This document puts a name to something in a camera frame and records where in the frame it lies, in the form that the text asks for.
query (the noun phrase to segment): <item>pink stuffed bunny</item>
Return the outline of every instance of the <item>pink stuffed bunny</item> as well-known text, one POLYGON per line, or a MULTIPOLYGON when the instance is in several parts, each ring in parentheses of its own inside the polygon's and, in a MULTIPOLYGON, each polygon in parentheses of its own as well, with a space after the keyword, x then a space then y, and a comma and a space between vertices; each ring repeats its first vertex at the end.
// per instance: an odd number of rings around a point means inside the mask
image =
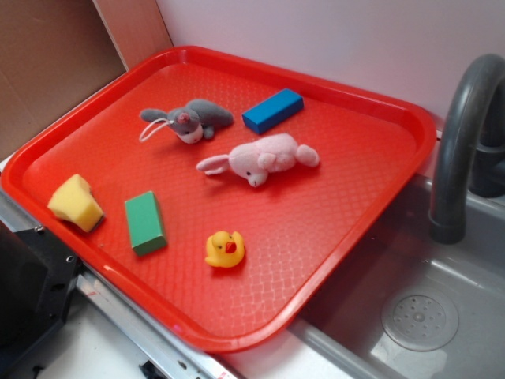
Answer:
POLYGON ((319 155, 313 148, 298 145, 294 138, 283 133, 238 145, 230 154, 204 159, 196 169, 214 175, 230 167, 251 186, 257 187, 266 182, 269 173, 289 170, 296 162, 315 167, 319 164, 319 155))

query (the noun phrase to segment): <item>rubber duck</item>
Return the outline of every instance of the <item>rubber duck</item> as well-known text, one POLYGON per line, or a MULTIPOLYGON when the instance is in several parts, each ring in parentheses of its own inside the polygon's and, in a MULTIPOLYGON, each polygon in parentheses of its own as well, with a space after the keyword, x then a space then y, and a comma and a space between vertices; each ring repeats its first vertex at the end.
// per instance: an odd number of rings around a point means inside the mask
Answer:
POLYGON ((207 238, 205 261, 212 267, 230 268, 238 265, 245 254, 244 239, 237 231, 218 231, 207 238))

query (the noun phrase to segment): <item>sponge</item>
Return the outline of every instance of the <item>sponge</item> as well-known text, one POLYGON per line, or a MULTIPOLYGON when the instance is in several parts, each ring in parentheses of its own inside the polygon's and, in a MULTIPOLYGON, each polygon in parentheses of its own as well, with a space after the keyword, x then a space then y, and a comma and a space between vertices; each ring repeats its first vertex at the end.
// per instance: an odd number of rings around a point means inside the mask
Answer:
POLYGON ((75 223, 89 232, 103 217, 103 210, 91 194, 91 187, 79 174, 64 182, 54 193, 47 207, 62 220, 75 223))
POLYGON ((290 89, 283 89, 242 114, 247 127, 258 134, 273 128, 304 107, 303 98, 290 89))
POLYGON ((158 201, 152 191, 125 202, 132 248, 139 256, 166 246, 158 201))

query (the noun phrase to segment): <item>gray faucet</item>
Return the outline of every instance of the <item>gray faucet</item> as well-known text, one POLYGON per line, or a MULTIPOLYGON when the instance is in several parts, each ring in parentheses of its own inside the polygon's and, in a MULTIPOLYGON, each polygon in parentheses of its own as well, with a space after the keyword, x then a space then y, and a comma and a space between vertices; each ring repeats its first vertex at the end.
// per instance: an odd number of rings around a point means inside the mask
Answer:
POLYGON ((452 100, 440 141, 429 211, 430 235, 459 242, 466 230, 466 193, 505 194, 505 59, 477 58, 452 100))

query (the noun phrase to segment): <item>drain cover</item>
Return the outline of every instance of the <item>drain cover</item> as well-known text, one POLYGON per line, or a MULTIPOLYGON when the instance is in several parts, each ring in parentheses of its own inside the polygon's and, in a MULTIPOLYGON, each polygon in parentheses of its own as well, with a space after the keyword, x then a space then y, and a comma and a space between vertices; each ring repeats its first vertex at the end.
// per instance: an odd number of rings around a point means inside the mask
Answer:
POLYGON ((408 287, 384 304, 385 332, 400 346, 431 351, 452 340, 458 330, 458 311, 443 293, 430 287, 408 287))

